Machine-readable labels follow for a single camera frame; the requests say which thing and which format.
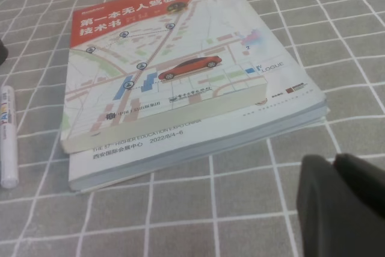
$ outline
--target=table surface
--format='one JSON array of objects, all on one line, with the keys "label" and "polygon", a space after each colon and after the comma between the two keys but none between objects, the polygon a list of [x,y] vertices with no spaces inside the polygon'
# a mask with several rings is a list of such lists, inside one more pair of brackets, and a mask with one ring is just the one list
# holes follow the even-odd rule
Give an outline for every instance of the table surface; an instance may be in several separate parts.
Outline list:
[{"label": "table surface", "polygon": [[69,191],[58,142],[74,9],[104,0],[0,0],[16,90],[20,185],[0,190],[0,256],[301,256],[300,160],[385,168],[385,0],[249,0],[326,92],[327,120],[91,194]]}]

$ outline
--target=location pin icon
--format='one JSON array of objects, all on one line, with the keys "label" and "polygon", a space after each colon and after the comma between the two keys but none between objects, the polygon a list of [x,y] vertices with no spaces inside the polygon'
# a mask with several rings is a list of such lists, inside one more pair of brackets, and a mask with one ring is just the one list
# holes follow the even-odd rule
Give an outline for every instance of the location pin icon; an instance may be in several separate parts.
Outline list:
[{"label": "location pin icon", "polygon": [[123,31],[119,34],[120,37],[126,38],[128,36],[128,31]]},{"label": "location pin icon", "polygon": [[139,63],[137,69],[144,70],[147,67],[147,63]]}]

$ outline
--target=book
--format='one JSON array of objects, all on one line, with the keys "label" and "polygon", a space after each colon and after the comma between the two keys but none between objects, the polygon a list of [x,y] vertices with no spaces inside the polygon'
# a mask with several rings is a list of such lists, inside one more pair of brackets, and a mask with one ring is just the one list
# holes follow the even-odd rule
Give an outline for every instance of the book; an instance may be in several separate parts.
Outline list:
[{"label": "book", "polygon": [[253,67],[276,49],[247,0],[114,0],[75,11],[63,148],[92,149],[263,101],[268,83]]},{"label": "book", "polygon": [[247,74],[266,80],[265,99],[255,99],[253,105],[217,116],[167,126],[73,153],[69,165],[69,184],[73,190],[105,187],[241,147],[318,122],[327,114],[325,94],[250,5],[244,0],[218,0],[217,5],[220,7],[222,2],[232,3],[234,19],[241,11],[242,24],[253,26],[248,34],[239,32],[242,44],[250,47],[242,54],[253,54],[248,63],[240,66]]}]

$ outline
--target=green area on map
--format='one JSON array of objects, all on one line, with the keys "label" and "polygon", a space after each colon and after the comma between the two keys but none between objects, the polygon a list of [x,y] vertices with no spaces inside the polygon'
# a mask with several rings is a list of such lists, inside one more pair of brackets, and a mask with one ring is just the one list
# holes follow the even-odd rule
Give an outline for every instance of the green area on map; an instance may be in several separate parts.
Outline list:
[{"label": "green area on map", "polygon": [[61,129],[65,131],[69,128],[70,128],[70,120],[68,116],[65,113],[63,113],[63,118],[61,119]]},{"label": "green area on map", "polygon": [[99,57],[96,57],[92,54],[89,54],[88,52],[76,51],[74,49],[72,50],[72,53],[80,55],[81,57],[84,57],[90,61],[95,61],[95,62],[99,63],[99,68],[101,70],[104,70],[112,78],[120,75],[120,72],[117,69],[115,69],[115,67],[113,67],[109,62],[107,62],[103,59],[100,59]]},{"label": "green area on map", "polygon": [[187,30],[180,30],[180,31],[178,31],[178,33],[176,35],[181,36],[182,34],[185,34],[186,32],[187,32]]},{"label": "green area on map", "polygon": [[218,75],[213,78],[209,78],[209,82],[215,82],[215,81],[221,81],[222,79],[225,79],[226,77],[224,75]]},{"label": "green area on map", "polygon": [[237,76],[245,75],[245,73],[243,72],[243,70],[239,70],[239,71],[237,71],[237,72],[229,72],[229,73],[227,73],[227,75],[228,75],[230,78],[236,78]]},{"label": "green area on map", "polygon": [[144,51],[141,51],[140,49],[138,49],[137,51],[135,51],[136,54],[138,55],[141,55],[141,56],[144,56],[146,55],[146,53]]},{"label": "green area on map", "polygon": [[165,49],[165,50],[162,52],[162,55],[169,54],[170,52],[171,52],[171,49]]}]

